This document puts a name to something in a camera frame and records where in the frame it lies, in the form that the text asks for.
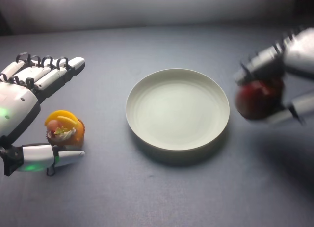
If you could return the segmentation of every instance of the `empty plate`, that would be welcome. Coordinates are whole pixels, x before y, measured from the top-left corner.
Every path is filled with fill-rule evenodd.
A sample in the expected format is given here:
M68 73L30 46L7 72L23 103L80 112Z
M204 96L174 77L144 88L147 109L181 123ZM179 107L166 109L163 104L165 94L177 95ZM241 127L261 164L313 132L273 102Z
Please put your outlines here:
M153 73L131 90L126 115L133 132L165 150L186 151L213 141L229 119L228 99L209 77L187 69Z

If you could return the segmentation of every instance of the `cupcake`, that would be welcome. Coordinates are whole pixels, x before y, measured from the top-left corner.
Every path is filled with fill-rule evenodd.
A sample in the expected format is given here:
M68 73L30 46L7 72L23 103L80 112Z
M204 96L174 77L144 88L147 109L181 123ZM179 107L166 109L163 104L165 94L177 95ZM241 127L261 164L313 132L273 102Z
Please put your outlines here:
M64 110L55 111L46 119L45 126L50 144L83 145L85 126L72 113Z

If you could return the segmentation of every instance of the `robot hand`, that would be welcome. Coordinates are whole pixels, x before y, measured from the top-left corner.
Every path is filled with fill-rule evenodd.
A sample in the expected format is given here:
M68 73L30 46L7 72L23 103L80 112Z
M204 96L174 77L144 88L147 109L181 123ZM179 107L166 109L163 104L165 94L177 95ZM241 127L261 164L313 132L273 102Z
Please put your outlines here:
M34 144L15 147L14 141L28 128L40 112L40 104L85 67L80 57L58 60L21 53L0 73L0 156L4 174L15 170L40 171L78 161L84 156L74 146Z
M263 50L236 73L239 86L255 80L268 80L283 77L285 73L314 79L314 28L292 33ZM283 106L265 119L269 124L277 124L290 119L304 122L306 116L314 113L314 92L293 99L290 105Z

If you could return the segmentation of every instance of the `gray tablecloth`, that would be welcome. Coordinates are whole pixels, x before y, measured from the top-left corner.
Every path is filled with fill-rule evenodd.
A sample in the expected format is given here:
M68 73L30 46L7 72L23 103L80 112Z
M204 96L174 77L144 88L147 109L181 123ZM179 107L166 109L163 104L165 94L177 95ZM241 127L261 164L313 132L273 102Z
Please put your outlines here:
M86 156L53 177L2 175L0 226L313 227L313 122L269 128L247 122L233 104L239 60L284 30L185 26L1 37L0 69L24 51L85 58L83 72L43 102L15 145L45 142L46 117L65 109L85 123ZM125 118L131 88L167 68L208 75L230 101L219 150L194 165L153 159ZM288 101L312 83L288 76L286 86Z

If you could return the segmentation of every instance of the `plate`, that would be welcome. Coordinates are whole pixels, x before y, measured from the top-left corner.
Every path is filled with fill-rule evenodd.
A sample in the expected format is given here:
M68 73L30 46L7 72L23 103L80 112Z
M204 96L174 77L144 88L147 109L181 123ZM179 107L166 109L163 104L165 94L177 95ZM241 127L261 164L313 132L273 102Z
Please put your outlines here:
M221 87L188 69L148 75L134 86L126 104L133 132L149 145L171 151L207 145L224 130L229 114Z

